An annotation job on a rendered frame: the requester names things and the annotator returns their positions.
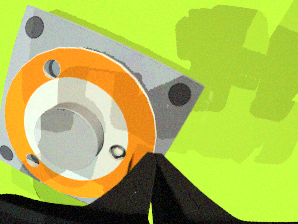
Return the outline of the orange and white round plate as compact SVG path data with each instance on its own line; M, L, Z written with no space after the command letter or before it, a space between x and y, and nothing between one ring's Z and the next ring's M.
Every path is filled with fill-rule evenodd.
M61 67L57 77L49 73L52 60ZM89 167L78 171L49 163L33 135L36 120L63 101L84 105L104 129L104 145ZM33 176L61 193L86 198L114 188L146 152L154 152L157 139L152 104L137 77L105 53L76 47L39 53L19 69L5 100L5 128ZM114 144L125 148L124 155L113 155Z

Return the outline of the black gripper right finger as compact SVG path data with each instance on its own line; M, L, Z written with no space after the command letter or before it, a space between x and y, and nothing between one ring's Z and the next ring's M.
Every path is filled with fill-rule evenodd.
M297 222L242 221L205 196L172 161L156 155L152 193L153 224L298 224Z

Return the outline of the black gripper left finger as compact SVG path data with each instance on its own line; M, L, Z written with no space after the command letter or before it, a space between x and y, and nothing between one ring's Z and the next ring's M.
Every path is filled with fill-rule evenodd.
M150 224L156 167L156 155L146 152L114 188L84 206L1 193L0 224Z

